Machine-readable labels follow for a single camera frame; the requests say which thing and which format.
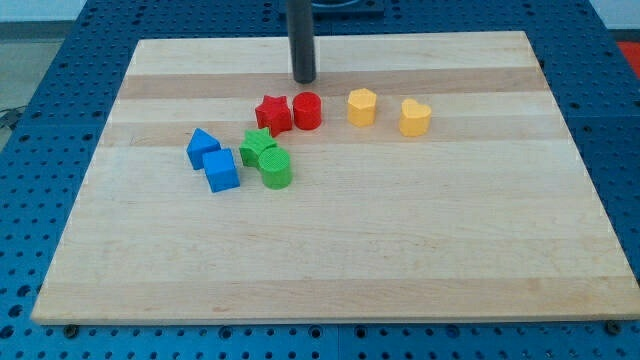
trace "toy block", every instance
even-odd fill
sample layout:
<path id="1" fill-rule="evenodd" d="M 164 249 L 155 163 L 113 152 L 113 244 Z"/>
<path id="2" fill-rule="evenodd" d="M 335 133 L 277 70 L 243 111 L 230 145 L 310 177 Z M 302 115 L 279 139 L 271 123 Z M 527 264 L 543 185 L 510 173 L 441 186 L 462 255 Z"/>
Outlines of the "toy block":
<path id="1" fill-rule="evenodd" d="M 399 128 L 404 136 L 420 136 L 429 130 L 431 108 L 414 99 L 402 102 Z"/>
<path id="2" fill-rule="evenodd" d="M 276 146 L 278 143 L 269 135 L 269 128 L 245 131 L 244 141 L 240 144 L 242 165 L 258 167 L 260 154 L 266 149 Z"/>
<path id="3" fill-rule="evenodd" d="M 369 89 L 349 93 L 347 120 L 357 127 L 373 125 L 376 118 L 376 98 L 376 94 Z"/>
<path id="4" fill-rule="evenodd" d="M 312 92 L 293 98 L 293 122 L 302 130 L 313 130 L 322 123 L 322 100 Z"/>
<path id="5" fill-rule="evenodd" d="M 207 134 L 206 131 L 196 128 L 187 146 L 187 155 L 189 156 L 193 170 L 203 168 L 202 155 L 218 150 L 220 150 L 220 142 L 213 136 Z"/>
<path id="6" fill-rule="evenodd" d="M 206 153 L 202 156 L 204 173 L 212 192 L 240 186 L 238 171 L 230 149 Z"/>
<path id="7" fill-rule="evenodd" d="M 289 186 L 291 174 L 291 159 L 283 148 L 274 147 L 260 154 L 258 169 L 262 175 L 262 183 L 269 189 L 278 190 Z"/>
<path id="8" fill-rule="evenodd" d="M 256 119 L 258 128 L 268 127 L 271 130 L 271 136 L 276 137 L 283 131 L 293 129 L 291 121 L 291 110 L 287 105 L 287 97 L 271 97 L 265 95 L 262 104 L 256 108 Z"/>

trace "blue cube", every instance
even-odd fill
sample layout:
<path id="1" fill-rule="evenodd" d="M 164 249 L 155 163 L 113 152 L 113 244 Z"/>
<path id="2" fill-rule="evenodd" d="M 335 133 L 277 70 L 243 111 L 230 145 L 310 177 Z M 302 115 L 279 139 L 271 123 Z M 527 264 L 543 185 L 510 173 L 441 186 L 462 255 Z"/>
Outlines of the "blue cube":
<path id="1" fill-rule="evenodd" d="M 207 175 L 212 192 L 240 186 L 238 171 L 233 161 L 231 149 L 222 149 L 202 156 L 204 173 Z"/>
<path id="2" fill-rule="evenodd" d="M 220 142 L 204 130 L 196 128 L 191 136 L 189 146 L 187 146 L 187 155 L 193 170 L 200 170 L 204 167 L 202 155 L 218 150 L 220 150 Z"/>

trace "metal rod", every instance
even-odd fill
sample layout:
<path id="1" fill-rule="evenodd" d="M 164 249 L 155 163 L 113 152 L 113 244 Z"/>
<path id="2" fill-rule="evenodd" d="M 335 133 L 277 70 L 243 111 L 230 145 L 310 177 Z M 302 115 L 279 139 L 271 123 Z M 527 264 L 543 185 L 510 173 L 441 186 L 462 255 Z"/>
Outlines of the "metal rod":
<path id="1" fill-rule="evenodd" d="M 293 79 L 308 84 L 316 78 L 311 0 L 287 0 L 287 31 Z"/>

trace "wood grain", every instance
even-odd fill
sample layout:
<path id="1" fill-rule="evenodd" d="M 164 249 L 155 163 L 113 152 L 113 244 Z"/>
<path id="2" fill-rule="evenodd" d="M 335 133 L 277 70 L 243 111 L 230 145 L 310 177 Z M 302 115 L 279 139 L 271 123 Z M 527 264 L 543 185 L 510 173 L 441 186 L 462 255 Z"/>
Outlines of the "wood grain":
<path id="1" fill-rule="evenodd" d="M 140 42 L 32 318 L 640 316 L 638 284 L 523 33 L 317 42 L 319 78 L 304 87 L 284 38 Z M 362 86 L 379 96 L 376 124 L 360 129 L 345 116 Z M 236 161 L 241 187 L 211 194 L 184 152 L 194 128 L 239 160 L 261 96 L 302 89 L 322 96 L 324 122 L 277 138 L 293 183 L 269 190 Z M 408 96 L 433 109 L 425 136 L 397 130 Z"/>

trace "yellow block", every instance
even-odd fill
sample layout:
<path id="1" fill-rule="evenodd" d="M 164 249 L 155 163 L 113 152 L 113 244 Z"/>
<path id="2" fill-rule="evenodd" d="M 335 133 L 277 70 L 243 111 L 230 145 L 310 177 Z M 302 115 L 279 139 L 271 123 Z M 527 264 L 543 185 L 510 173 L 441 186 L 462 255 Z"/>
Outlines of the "yellow block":
<path id="1" fill-rule="evenodd" d="M 347 119 L 357 127 L 372 125 L 376 118 L 376 94 L 369 89 L 349 93 Z"/>
<path id="2" fill-rule="evenodd" d="M 429 130 L 431 108 L 414 99 L 402 102 L 399 128 L 404 136 L 420 136 Z"/>

